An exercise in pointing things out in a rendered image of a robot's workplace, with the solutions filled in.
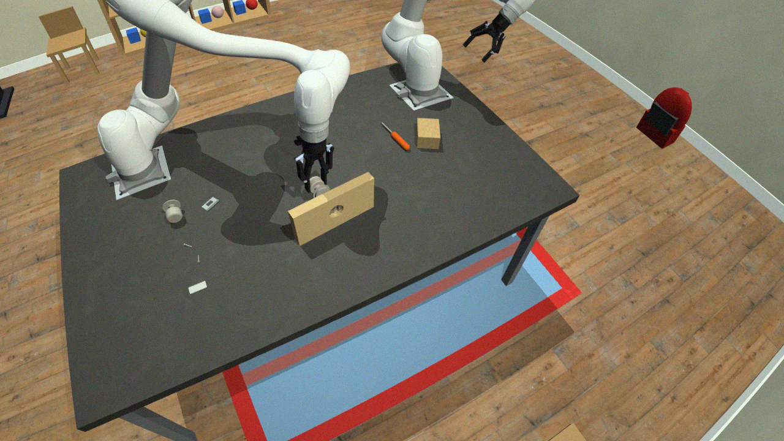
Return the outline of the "tan rectangular box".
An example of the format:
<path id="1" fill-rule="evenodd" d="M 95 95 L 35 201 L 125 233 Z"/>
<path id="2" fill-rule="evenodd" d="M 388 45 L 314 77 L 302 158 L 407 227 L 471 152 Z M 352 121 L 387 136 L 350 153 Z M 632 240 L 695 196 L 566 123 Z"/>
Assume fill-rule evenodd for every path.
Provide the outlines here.
<path id="1" fill-rule="evenodd" d="M 440 127 L 438 118 L 417 118 L 416 148 L 438 149 Z"/>

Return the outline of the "white door knob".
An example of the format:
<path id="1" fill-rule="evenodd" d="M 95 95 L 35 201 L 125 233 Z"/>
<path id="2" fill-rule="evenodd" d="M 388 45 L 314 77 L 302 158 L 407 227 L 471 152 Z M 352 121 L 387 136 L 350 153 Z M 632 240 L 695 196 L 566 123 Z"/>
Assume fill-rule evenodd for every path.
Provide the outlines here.
<path id="1" fill-rule="evenodd" d="M 322 179 L 319 178 L 318 176 L 314 176 L 313 178 L 310 178 L 310 187 L 311 187 L 311 193 L 313 194 L 313 198 L 315 198 L 315 197 L 317 197 L 317 196 L 319 196 L 321 194 L 324 194 L 325 192 L 329 192 L 330 191 L 328 189 L 330 187 L 327 186 L 327 185 L 324 185 L 324 181 L 322 181 Z"/>

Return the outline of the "grey door knob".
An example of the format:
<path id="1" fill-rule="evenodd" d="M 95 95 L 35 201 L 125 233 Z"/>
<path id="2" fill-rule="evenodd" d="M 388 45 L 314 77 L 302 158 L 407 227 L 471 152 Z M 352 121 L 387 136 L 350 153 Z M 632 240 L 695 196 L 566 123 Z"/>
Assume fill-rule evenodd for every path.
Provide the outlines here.
<path id="1" fill-rule="evenodd" d="M 183 218 L 183 214 L 180 209 L 180 202 L 175 199 L 169 200 L 167 201 L 167 203 L 164 203 L 162 209 L 165 211 L 167 221 L 170 223 L 180 222 L 180 220 Z"/>

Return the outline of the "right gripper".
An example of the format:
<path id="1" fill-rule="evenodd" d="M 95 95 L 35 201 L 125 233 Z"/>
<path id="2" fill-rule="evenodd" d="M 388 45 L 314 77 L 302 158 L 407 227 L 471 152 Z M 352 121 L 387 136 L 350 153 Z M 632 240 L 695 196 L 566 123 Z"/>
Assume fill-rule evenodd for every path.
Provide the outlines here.
<path id="1" fill-rule="evenodd" d="M 321 179 L 324 181 L 324 184 L 327 185 L 326 182 L 326 174 L 330 172 L 330 168 L 333 167 L 333 151 L 334 147 L 331 143 L 326 145 L 326 140 L 321 141 L 319 143 L 308 143 L 302 140 L 302 147 L 303 152 L 301 156 L 295 157 L 298 178 L 301 181 L 304 181 L 304 186 L 306 188 L 306 192 L 311 192 L 310 187 L 310 174 L 311 168 L 314 164 L 314 160 L 318 159 L 319 163 L 321 164 Z M 326 164 L 324 161 L 324 153 L 326 152 Z M 309 154 L 310 153 L 310 154 Z M 316 157 L 316 158 L 315 158 Z M 306 160 L 304 168 L 303 168 L 303 159 Z"/>

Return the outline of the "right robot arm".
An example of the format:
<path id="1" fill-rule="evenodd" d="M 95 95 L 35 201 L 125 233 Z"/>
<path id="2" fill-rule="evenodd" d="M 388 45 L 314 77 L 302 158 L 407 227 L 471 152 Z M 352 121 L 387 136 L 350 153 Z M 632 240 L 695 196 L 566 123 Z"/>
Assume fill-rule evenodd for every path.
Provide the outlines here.
<path id="1" fill-rule="evenodd" d="M 343 52 L 309 51 L 290 43 L 211 31 L 187 16 L 192 0 L 105 2 L 118 16 L 146 31 L 143 77 L 129 108 L 108 112 L 97 126 L 100 145 L 115 168 L 106 176 L 107 183 L 119 181 L 121 193 L 165 176 L 159 150 L 152 148 L 179 109 L 179 94 L 169 84 L 176 43 L 219 56 L 290 62 L 301 73 L 294 91 L 300 136 L 294 142 L 302 147 L 302 140 L 319 143 L 327 138 L 330 114 L 350 73 Z"/>

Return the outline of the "orange-handled screwdriver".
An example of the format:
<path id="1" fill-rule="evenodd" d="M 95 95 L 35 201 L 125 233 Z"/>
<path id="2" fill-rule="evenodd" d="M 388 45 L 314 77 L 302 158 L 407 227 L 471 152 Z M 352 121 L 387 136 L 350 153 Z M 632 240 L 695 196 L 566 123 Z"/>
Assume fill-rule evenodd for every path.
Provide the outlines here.
<path id="1" fill-rule="evenodd" d="M 385 126 L 385 124 L 384 124 L 384 123 L 382 123 L 382 124 Z M 386 127 L 386 126 L 385 126 L 385 127 Z M 389 129 L 388 127 L 386 127 L 386 128 L 387 128 L 387 129 L 390 131 L 390 129 Z M 402 138 L 401 138 L 401 137 L 400 137 L 400 136 L 399 136 L 399 135 L 398 135 L 396 132 L 393 132 L 393 133 L 392 133 L 392 131 L 390 131 L 390 133 L 391 133 L 391 134 L 390 134 L 390 136 L 391 136 L 392 138 L 394 138 L 395 142 L 399 143 L 399 145 L 400 145 L 400 146 L 401 146 L 401 147 L 402 147 L 404 150 L 408 151 L 408 150 L 410 149 L 410 146 L 408 145 L 408 143 L 406 143 L 406 142 L 405 142 L 405 141 L 404 141 L 404 140 L 403 140 L 403 139 L 402 139 Z"/>

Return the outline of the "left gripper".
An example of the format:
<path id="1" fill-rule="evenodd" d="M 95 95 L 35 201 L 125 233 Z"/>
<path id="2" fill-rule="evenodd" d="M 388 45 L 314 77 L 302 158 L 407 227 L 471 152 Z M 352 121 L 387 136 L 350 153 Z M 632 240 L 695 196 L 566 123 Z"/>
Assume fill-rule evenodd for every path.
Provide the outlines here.
<path id="1" fill-rule="evenodd" d="M 492 56 L 492 54 L 499 53 L 500 48 L 502 46 L 502 41 L 506 37 L 506 34 L 502 32 L 504 32 L 504 30 L 506 30 L 509 25 L 510 22 L 507 20 L 507 18 L 499 13 L 498 16 L 493 19 L 492 23 L 489 24 L 487 21 L 485 21 L 478 27 L 470 30 L 471 34 L 469 34 L 467 41 L 463 43 L 463 47 L 467 48 L 468 44 L 473 41 L 474 37 L 480 36 L 481 34 L 489 34 L 490 36 L 492 36 L 492 50 L 489 50 L 487 54 L 484 56 L 484 58 L 482 58 L 482 61 L 486 62 L 487 59 L 490 58 L 490 56 Z M 498 36 L 500 37 L 499 37 L 499 41 L 497 42 Z"/>

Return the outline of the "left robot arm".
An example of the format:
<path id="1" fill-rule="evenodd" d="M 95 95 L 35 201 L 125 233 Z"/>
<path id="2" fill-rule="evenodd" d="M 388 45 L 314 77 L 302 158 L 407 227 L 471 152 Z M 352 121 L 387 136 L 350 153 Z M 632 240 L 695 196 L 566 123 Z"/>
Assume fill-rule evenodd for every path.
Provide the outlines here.
<path id="1" fill-rule="evenodd" d="M 428 0 L 404 0 L 401 12 L 383 28 L 383 46 L 399 62 L 406 82 L 397 83 L 399 98 L 408 97 L 413 105 L 447 97 L 439 87 L 442 73 L 442 47 L 430 34 L 424 34 L 422 16 Z M 535 0 L 499 0 L 506 3 L 499 13 L 512 25 Z M 388 26 L 387 26 L 388 25 Z"/>

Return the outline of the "tan wooden block with round hole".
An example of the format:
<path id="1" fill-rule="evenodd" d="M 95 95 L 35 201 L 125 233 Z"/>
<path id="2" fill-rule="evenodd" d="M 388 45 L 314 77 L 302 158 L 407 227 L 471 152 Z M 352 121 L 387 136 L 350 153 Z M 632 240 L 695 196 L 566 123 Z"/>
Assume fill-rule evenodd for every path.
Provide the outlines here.
<path id="1" fill-rule="evenodd" d="M 374 178 L 367 172 L 291 209 L 288 214 L 296 242 L 301 246 L 373 207 Z"/>

